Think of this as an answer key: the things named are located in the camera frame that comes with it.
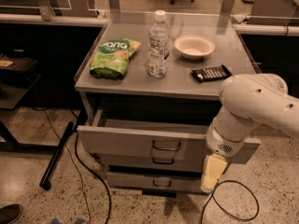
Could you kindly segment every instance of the drawer handle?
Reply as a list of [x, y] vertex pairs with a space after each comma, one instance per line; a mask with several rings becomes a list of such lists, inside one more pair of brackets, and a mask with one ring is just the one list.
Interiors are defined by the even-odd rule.
[[152, 180], [152, 185], [158, 188], [169, 188], [171, 187], [171, 180], [168, 181], [168, 184], [164, 184], [164, 185], [156, 184], [155, 180]]
[[156, 161], [156, 158], [152, 158], [152, 162], [155, 164], [164, 164], [164, 165], [171, 165], [174, 164], [174, 159], [171, 159], [170, 161]]
[[162, 150], [162, 151], [179, 151], [181, 149], [181, 143], [178, 142], [178, 146], [177, 147], [174, 147], [174, 148], [171, 148], [171, 147], [156, 147], [156, 141], [152, 141], [151, 143], [152, 147], [157, 149], [157, 150]]

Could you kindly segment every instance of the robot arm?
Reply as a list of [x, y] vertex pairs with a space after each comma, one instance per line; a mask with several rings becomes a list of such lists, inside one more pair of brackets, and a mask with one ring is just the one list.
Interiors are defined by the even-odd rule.
[[236, 75], [223, 81], [222, 108], [206, 134], [213, 155], [205, 159], [202, 191], [214, 189], [226, 168], [225, 157], [234, 156], [261, 124], [299, 139], [299, 99], [287, 91], [285, 81], [273, 74]]

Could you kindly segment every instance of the clear water bottle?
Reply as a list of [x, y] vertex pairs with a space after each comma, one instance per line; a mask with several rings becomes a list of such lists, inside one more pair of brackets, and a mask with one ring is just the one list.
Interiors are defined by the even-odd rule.
[[155, 12], [155, 23], [149, 30], [149, 74], [153, 77], [164, 77], [168, 68], [170, 49], [170, 29], [165, 22], [163, 10]]

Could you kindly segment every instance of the black shoe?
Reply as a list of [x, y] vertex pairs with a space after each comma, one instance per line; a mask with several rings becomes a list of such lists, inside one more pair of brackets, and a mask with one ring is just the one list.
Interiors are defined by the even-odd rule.
[[21, 206], [19, 204], [7, 205], [0, 208], [0, 224], [13, 223], [21, 216]]

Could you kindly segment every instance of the drawer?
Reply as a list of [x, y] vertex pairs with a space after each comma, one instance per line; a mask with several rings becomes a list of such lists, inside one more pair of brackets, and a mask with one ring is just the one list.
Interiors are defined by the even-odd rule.
[[[118, 128], [109, 127], [112, 123]], [[85, 150], [97, 153], [103, 164], [202, 172], [204, 158], [210, 153], [206, 136], [201, 134], [206, 129], [113, 120], [106, 127], [79, 126], [78, 133]]]
[[107, 172], [107, 182], [114, 188], [202, 192], [200, 190], [201, 180], [199, 176], [142, 175]]

